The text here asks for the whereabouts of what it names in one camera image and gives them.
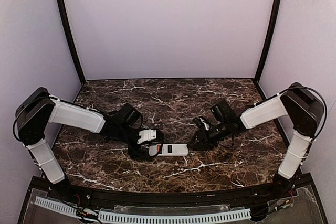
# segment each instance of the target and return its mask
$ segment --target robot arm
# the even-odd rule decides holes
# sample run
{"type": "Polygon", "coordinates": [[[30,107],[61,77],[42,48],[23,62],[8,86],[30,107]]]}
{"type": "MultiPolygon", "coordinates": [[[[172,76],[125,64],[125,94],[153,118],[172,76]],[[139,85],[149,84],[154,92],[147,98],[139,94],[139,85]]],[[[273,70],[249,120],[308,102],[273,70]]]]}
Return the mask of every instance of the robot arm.
{"type": "Polygon", "coordinates": [[[220,124],[209,127],[203,118],[195,118],[193,121],[199,130],[189,142],[189,148],[211,150],[228,135],[247,131],[285,115],[291,118],[294,135],[285,159],[274,176],[274,181],[286,188],[316,138],[315,133],[324,114],[324,106],[301,84],[293,83],[287,91],[247,109],[240,116],[236,115],[225,100],[213,106],[211,111],[220,124]]]}
{"type": "Polygon", "coordinates": [[[29,149],[51,183],[64,183],[66,175],[45,140],[47,123],[78,127],[124,141],[129,146],[131,158],[150,158],[141,150],[141,144],[163,141],[163,134],[159,130],[133,128],[139,118],[142,120],[142,115],[130,104],[125,104],[119,111],[104,114],[62,101],[50,95],[47,89],[38,88],[16,110],[17,139],[29,149]]]}

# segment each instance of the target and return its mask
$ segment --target black metal frame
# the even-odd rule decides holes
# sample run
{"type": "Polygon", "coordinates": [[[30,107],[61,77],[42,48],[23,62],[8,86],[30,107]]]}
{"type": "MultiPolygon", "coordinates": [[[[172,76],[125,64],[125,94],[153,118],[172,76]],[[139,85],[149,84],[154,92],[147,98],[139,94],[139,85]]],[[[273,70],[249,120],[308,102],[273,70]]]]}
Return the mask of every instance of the black metal frame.
{"type": "MultiPolygon", "coordinates": [[[[69,50],[70,50],[70,53],[71,53],[71,57],[72,57],[72,60],[74,62],[73,64],[75,65],[78,78],[83,85],[86,82],[86,79],[85,79],[84,72],[83,72],[83,69],[81,67],[79,57],[78,57],[78,54],[77,54],[77,51],[76,51],[74,38],[73,38],[72,33],[71,33],[69,19],[68,19],[68,15],[67,15],[67,12],[66,12],[66,7],[65,7],[65,2],[64,2],[64,0],[57,0],[57,4],[58,4],[58,9],[59,9],[59,14],[60,14],[60,17],[61,17],[61,20],[62,20],[62,24],[63,24],[64,33],[66,35],[69,50]]],[[[258,68],[257,68],[257,71],[256,71],[256,75],[254,77],[254,81],[256,83],[258,83],[260,81],[261,74],[263,73],[263,69],[264,69],[264,66],[265,66],[265,63],[266,63],[269,47],[270,47],[270,44],[271,44],[271,41],[272,41],[274,28],[275,28],[275,24],[276,24],[276,20],[277,20],[277,16],[278,16],[279,6],[280,6],[280,0],[273,0],[272,11],[271,11],[269,24],[268,24],[268,29],[267,29],[267,33],[266,33],[265,42],[264,42],[264,47],[263,47],[263,51],[262,51],[261,56],[260,56],[260,60],[259,60],[258,68]]]]}
{"type": "Polygon", "coordinates": [[[261,75],[262,75],[263,70],[264,70],[264,66],[265,66],[265,63],[266,63],[269,47],[270,47],[271,42],[272,42],[272,37],[273,37],[275,24],[276,24],[277,17],[278,17],[279,7],[280,7],[280,0],[273,0],[272,12],[271,12],[271,17],[269,19],[269,24],[268,24],[268,29],[267,29],[267,33],[266,33],[265,42],[264,42],[264,47],[263,47],[263,51],[261,52],[257,72],[256,72],[256,75],[254,77],[254,80],[257,83],[260,81],[261,75]]]}
{"type": "Polygon", "coordinates": [[[57,0],[57,5],[58,5],[58,10],[59,10],[59,15],[60,15],[61,20],[62,20],[65,37],[67,38],[68,47],[69,47],[69,50],[70,50],[70,53],[71,53],[72,60],[74,62],[73,64],[75,65],[75,69],[77,71],[78,78],[79,78],[81,84],[83,85],[86,82],[86,79],[85,79],[85,76],[84,76],[82,66],[80,65],[80,61],[79,61],[79,57],[78,57],[78,54],[77,54],[77,51],[76,51],[74,38],[72,37],[70,24],[69,24],[69,19],[68,19],[68,15],[67,15],[64,0],[57,0]]]}
{"type": "MultiPolygon", "coordinates": [[[[49,191],[50,182],[45,179],[33,177],[30,182],[25,200],[21,209],[18,223],[23,223],[24,213],[28,206],[31,190],[33,188],[48,192],[48,196],[55,198],[49,191]]],[[[320,208],[321,216],[325,224],[328,223],[322,207],[321,199],[318,195],[314,181],[310,173],[299,175],[295,180],[296,188],[311,185],[320,208]]],[[[140,207],[199,207],[230,204],[231,208],[244,206],[245,208],[259,208],[267,205],[272,200],[270,197],[257,197],[255,193],[267,191],[271,183],[237,188],[222,191],[208,191],[203,193],[131,193],[123,191],[111,191],[93,189],[88,187],[74,186],[82,199],[81,205],[92,209],[108,208],[113,209],[116,205],[121,206],[140,206],[140,207]]]]}

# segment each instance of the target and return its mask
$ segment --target black base frame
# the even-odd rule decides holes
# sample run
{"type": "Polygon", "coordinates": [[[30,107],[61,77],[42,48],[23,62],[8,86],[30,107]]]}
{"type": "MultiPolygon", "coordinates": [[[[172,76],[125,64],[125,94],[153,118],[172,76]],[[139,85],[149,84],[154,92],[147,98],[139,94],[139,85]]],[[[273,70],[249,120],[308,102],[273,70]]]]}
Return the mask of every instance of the black base frame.
{"type": "MultiPolygon", "coordinates": [[[[328,223],[325,212],[322,207],[321,199],[318,195],[314,181],[310,175],[301,174],[295,179],[295,188],[311,185],[315,194],[317,203],[320,208],[321,216],[325,224],[328,223]]],[[[53,192],[49,191],[51,183],[46,179],[33,177],[25,200],[22,206],[18,224],[22,224],[24,221],[24,214],[27,209],[31,190],[33,188],[48,192],[48,196],[56,198],[53,192]]],[[[202,193],[131,193],[122,191],[111,191],[102,189],[93,189],[82,186],[74,186],[74,189],[81,198],[81,206],[89,207],[91,209],[113,209],[115,206],[139,206],[139,207],[199,207],[199,206],[212,206],[230,204],[231,208],[242,207],[245,208],[260,208],[267,205],[267,202],[273,200],[272,197],[260,197],[263,192],[269,191],[272,187],[272,183],[263,185],[250,186],[244,188],[237,188],[231,190],[221,191],[207,191],[202,193]]]]}

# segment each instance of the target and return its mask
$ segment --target red wire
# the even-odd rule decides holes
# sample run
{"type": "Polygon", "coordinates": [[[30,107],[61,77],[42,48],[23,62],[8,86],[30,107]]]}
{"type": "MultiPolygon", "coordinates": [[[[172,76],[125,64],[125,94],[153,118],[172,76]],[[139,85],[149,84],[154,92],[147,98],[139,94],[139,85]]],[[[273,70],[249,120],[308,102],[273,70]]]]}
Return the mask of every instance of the red wire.
{"type": "Polygon", "coordinates": [[[77,202],[77,205],[79,206],[80,205],[80,197],[78,194],[76,194],[77,198],[78,198],[78,202],[77,202]]]}

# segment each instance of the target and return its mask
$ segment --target cable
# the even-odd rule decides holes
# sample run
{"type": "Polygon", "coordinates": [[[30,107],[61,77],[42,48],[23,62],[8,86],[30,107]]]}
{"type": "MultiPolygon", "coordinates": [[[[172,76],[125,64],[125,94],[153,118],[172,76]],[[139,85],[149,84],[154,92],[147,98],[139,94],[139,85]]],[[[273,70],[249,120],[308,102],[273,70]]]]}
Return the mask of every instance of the cable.
{"type": "Polygon", "coordinates": [[[259,212],[253,214],[252,216],[253,216],[253,217],[258,217],[258,216],[256,216],[257,214],[259,214],[259,213],[265,211],[266,209],[270,208],[271,206],[273,206],[274,204],[276,204],[281,198],[282,198],[282,196],[281,196],[280,198],[276,199],[273,203],[271,203],[271,204],[268,205],[267,207],[265,207],[265,208],[263,208],[262,210],[260,210],[259,212]]]}
{"type": "MultiPolygon", "coordinates": [[[[99,213],[97,213],[95,210],[92,209],[92,211],[94,211],[95,213],[97,213],[98,216],[95,216],[95,215],[92,216],[92,214],[85,213],[83,210],[79,209],[78,206],[77,206],[77,207],[72,206],[72,205],[70,205],[69,203],[67,203],[67,202],[65,202],[64,200],[62,200],[62,199],[57,195],[57,193],[56,193],[51,187],[50,187],[49,189],[52,191],[52,193],[54,193],[54,195],[56,196],[56,198],[57,198],[59,201],[61,201],[63,204],[67,205],[68,207],[71,207],[71,208],[73,208],[74,210],[76,210],[76,215],[77,215],[78,217],[81,218],[81,220],[83,221],[83,223],[90,223],[90,222],[88,222],[87,220],[84,220],[84,218],[90,218],[90,219],[95,220],[95,221],[97,221],[98,223],[102,224],[102,222],[99,220],[99,213]]],[[[78,194],[76,194],[76,197],[78,198],[78,202],[79,202],[78,205],[79,205],[79,204],[80,204],[80,197],[79,197],[78,194]]]]}
{"type": "Polygon", "coordinates": [[[224,144],[221,144],[221,143],[218,143],[220,146],[222,146],[222,147],[225,147],[225,148],[232,148],[233,147],[233,145],[234,145],[234,140],[235,140],[235,137],[234,137],[234,133],[232,133],[231,134],[231,146],[225,146],[224,144]]]}
{"type": "MultiPolygon", "coordinates": [[[[288,193],[291,195],[291,200],[293,200],[293,204],[294,204],[294,195],[293,193],[291,192],[291,190],[288,191],[288,193]]],[[[273,203],[271,203],[270,205],[268,205],[267,207],[263,208],[262,210],[258,211],[257,213],[251,215],[252,217],[263,217],[263,216],[267,216],[267,215],[270,215],[271,213],[275,212],[275,211],[278,211],[278,210],[282,210],[285,208],[286,204],[288,204],[290,202],[290,200],[285,200],[282,204],[280,204],[278,207],[276,207],[275,209],[273,209],[272,211],[270,212],[267,212],[263,215],[258,215],[259,213],[265,211],[266,209],[270,208],[271,206],[273,206],[274,204],[276,204],[281,198],[279,197],[278,199],[276,199],[273,203]]]]}

